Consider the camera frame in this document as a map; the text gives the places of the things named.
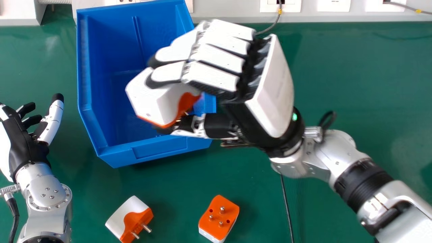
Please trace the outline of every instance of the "green tabletop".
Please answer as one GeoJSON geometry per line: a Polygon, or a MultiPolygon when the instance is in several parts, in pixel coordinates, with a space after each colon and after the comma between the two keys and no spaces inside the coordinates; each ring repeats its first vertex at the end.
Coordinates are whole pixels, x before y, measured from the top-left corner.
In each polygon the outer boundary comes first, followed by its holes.
{"type": "MultiPolygon", "coordinates": [[[[432,203],[432,23],[296,23],[274,32],[306,124],[337,111],[333,128],[349,133],[359,150],[432,203]]],[[[49,160],[73,190],[73,242],[118,242],[105,221],[136,195],[155,215],[153,232],[136,242],[207,243],[198,220],[217,194],[240,206],[227,243],[289,242],[279,175],[257,149],[227,150],[215,141],[208,150],[119,169],[97,158],[77,111],[70,8],[47,10],[40,27],[0,28],[0,74],[0,101],[11,107],[34,101],[44,114],[52,94],[65,96],[49,160]]],[[[326,183],[285,182],[296,242],[373,242],[326,183]]],[[[0,177],[0,186],[7,185],[0,177]]],[[[21,228],[26,207],[16,197],[21,228]]],[[[5,203],[0,213],[0,242],[6,242],[12,217],[5,203]]]]}

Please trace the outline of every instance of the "robotic arm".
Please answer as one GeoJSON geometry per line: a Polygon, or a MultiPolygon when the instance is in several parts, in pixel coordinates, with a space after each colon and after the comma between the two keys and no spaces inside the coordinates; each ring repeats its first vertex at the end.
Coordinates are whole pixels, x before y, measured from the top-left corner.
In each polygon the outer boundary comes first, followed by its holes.
{"type": "Polygon", "coordinates": [[[257,147],[279,174],[327,182],[379,242],[432,242],[426,201],[358,151],[347,133],[328,130],[328,117],[305,127],[276,35],[259,38],[244,26],[202,22],[157,51],[148,66],[126,93],[136,115],[159,132],[257,147]],[[202,92],[215,95],[226,115],[188,115],[202,92]]]}
{"type": "Polygon", "coordinates": [[[48,146],[60,126],[64,98],[53,96],[45,117],[24,116],[36,108],[29,103],[16,111],[0,103],[0,169],[14,184],[0,189],[14,216],[9,243],[14,242],[18,227],[18,208],[13,193],[21,191],[28,211],[28,220],[18,243],[69,243],[72,217],[72,192],[61,184],[47,160],[48,146]],[[39,124],[33,133],[27,129],[39,124]]]}

